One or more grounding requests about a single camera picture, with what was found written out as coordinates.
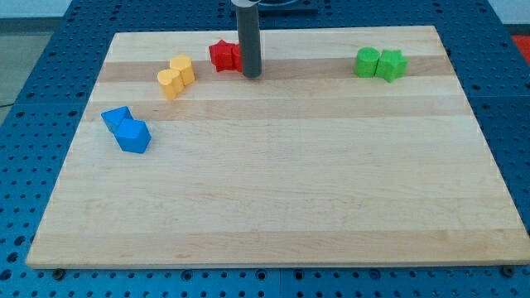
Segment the blue hexagonal block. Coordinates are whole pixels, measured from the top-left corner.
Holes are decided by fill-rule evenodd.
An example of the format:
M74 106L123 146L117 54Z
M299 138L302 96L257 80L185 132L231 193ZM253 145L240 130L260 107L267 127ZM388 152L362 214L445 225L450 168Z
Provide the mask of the blue hexagonal block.
M123 151L143 153L151 141L151 133L142 120L124 119L114 133Z
M101 118L105 121L109 131L115 133L124 119L133 119L133 116L129 107L121 107L101 113Z

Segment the wooden tabletop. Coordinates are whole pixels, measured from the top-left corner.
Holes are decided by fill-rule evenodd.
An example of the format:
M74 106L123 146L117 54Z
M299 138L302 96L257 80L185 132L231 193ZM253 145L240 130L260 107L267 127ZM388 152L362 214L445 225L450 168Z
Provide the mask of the wooden tabletop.
M235 31L118 33L26 262L35 268L519 264L530 239L432 26L262 31L263 75L217 73ZM405 77L354 75L402 50ZM190 55L175 102L156 76ZM122 152L127 105L152 142Z

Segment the toy block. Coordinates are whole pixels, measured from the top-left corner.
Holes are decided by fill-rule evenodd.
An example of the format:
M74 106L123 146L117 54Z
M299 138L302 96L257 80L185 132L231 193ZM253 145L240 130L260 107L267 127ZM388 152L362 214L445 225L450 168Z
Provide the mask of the toy block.
M124 119L133 119L133 116L129 107L121 107L101 113L101 118L105 121L109 131L115 133Z
M239 47L239 45L232 47L232 61L234 63L234 68L238 72L243 72L243 64L241 63L241 47Z
M179 70L162 70L158 73L158 83L166 99L174 100L184 90L184 81Z
M407 58L402 56L400 50L383 50L375 76L392 83L395 79L405 75L407 62Z
M172 70L179 70L182 75L184 86L187 86L195 81L195 73L193 72L193 65L191 57L188 55L178 55L169 61L169 68Z
M123 151L143 153L151 141L151 133L142 120L124 119L114 133Z
M215 65L217 72L223 70L234 70L234 59L232 49L235 44L220 40L215 45L209 46L210 59Z
M372 78L378 68L379 51L372 47L365 47L357 52L355 74L361 78Z

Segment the blue pegboard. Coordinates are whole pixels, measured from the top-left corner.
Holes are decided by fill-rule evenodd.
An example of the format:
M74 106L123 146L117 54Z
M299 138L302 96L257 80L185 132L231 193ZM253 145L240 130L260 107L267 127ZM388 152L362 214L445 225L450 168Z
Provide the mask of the blue pegboard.
M485 0L320 0L261 28L434 25L530 229L530 77ZM0 297L530 297L530 267L52 271L24 265L113 34L235 29L229 0L74 0L0 127Z

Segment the yellow block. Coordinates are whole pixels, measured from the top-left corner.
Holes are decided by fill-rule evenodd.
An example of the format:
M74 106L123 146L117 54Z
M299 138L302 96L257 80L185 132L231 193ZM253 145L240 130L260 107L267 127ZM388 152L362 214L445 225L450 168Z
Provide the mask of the yellow block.
M191 64L191 57L188 55L178 55L169 60L169 67L172 70L179 70L182 74L184 86L195 82L195 74L193 72L193 65Z
M182 75L178 70L162 70L157 78L166 99L174 100L176 95L184 90Z

